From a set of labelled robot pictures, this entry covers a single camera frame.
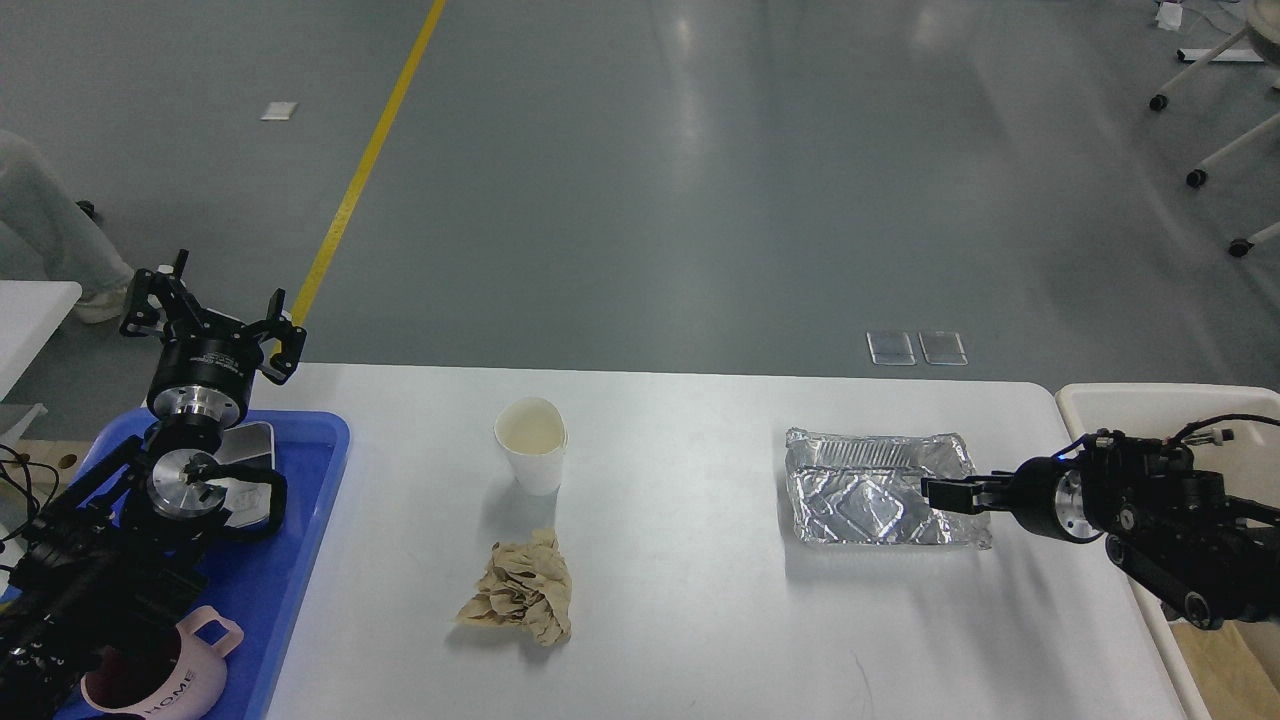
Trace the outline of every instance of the blue tray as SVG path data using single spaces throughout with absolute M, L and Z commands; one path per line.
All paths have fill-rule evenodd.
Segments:
M 284 525 L 257 543 L 214 543 L 197 569 L 209 587 L 193 607 L 212 605 L 239 623 L 244 642 L 227 659 L 227 691 L 205 715 L 209 720 L 259 720 L 289 647 L 302 593 L 320 551 L 320 538 L 347 465 L 351 430 L 329 413 L 250 411 L 246 421 L 262 420 L 275 430 L 275 469 L 289 483 Z M 113 420 L 93 442 L 82 468 L 91 468 L 131 434 L 141 436 L 155 418 L 145 409 Z M 97 717 L 77 692 L 56 720 Z

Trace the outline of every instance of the pink mug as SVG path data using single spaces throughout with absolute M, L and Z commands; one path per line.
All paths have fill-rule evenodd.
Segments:
M 227 630 L 212 646 L 196 630 L 218 623 Z M 164 650 L 138 660 L 115 648 L 102 655 L 102 665 L 81 678 L 81 694 L 95 710 L 159 717 L 196 720 L 204 717 L 227 687 L 225 657 L 244 639 L 234 621 L 205 605 L 174 625 Z

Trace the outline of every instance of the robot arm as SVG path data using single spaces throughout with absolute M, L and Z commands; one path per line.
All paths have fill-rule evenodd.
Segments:
M 138 270 L 120 333 L 164 343 L 147 393 L 156 421 L 129 437 L 22 530 L 26 555 L 9 583 L 22 594 L 0 612 L 0 717 L 45 720 L 111 646 L 145 655 L 172 632 L 207 580 L 196 565 L 220 538 L 257 541 L 283 523 L 285 480 L 274 470 L 212 459 L 248 410 L 255 374 L 276 384 L 297 368 L 306 332 L 284 314 L 244 324 L 202 307 L 170 272 Z M 264 361 L 264 342 L 280 350 Z M 269 514 L 227 527 L 223 479 L 270 488 Z
M 1098 430 L 1014 473 L 927 478 L 932 507 L 1009 511 L 1024 529 L 1087 543 L 1107 534 L 1107 557 L 1201 629 L 1224 620 L 1280 621 L 1280 510 L 1226 495 L 1222 475 L 1194 469 L 1192 445 L 1231 439 L 1192 423 L 1167 441 Z M 1078 450 L 1073 456 L 1071 451 Z

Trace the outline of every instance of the yellow floor line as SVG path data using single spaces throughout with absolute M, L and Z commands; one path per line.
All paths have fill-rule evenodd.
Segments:
M 410 50 L 408 59 L 404 60 L 404 67 L 401 68 L 399 78 L 392 90 L 392 96 L 387 100 L 387 106 L 383 108 L 383 117 L 378 119 L 374 136 L 369 138 L 369 145 L 365 146 L 365 154 L 361 155 L 360 165 L 356 167 L 356 174 L 351 178 L 351 183 L 347 184 L 347 193 L 342 196 L 342 204 L 338 205 L 338 211 L 334 213 L 333 222 L 329 223 L 329 232 L 325 233 L 324 242 L 320 243 L 320 251 L 316 252 L 315 260 L 311 261 L 311 270 L 307 272 L 307 279 L 302 282 L 302 290 L 298 291 L 298 296 L 293 301 L 293 307 L 289 313 L 293 315 L 293 322 L 300 325 L 307 319 L 307 313 L 311 311 L 311 304 L 316 299 L 320 283 L 324 282 L 324 275 L 329 272 L 329 264 L 333 263 L 333 256 L 338 251 L 338 243 L 342 242 L 342 236 L 347 232 L 347 223 L 351 222 L 351 214 L 356 210 L 356 204 L 360 202 L 360 193 L 365 191 L 365 183 L 369 182 L 369 173 L 374 170 L 374 163 L 378 161 L 378 154 L 383 150 L 387 133 L 390 132 L 392 123 L 396 122 L 396 114 L 399 113 L 404 94 L 408 92 L 408 86 L 413 82 L 413 73 L 417 72 L 417 64 L 422 59 L 426 44 L 430 42 L 431 33 L 435 32 L 435 26 L 440 22 L 440 13 L 444 10 L 445 1 L 435 0 L 431 5 L 431 12 L 426 14 L 426 22 L 422 23 L 422 29 L 417 33 L 413 49 Z

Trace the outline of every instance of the shoe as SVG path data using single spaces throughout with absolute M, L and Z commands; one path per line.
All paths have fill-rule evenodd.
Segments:
M 119 318 L 124 313 L 124 299 L 128 292 L 129 286 L 123 284 L 115 290 L 93 293 L 78 301 L 72 307 L 72 314 L 86 325 L 96 325 Z

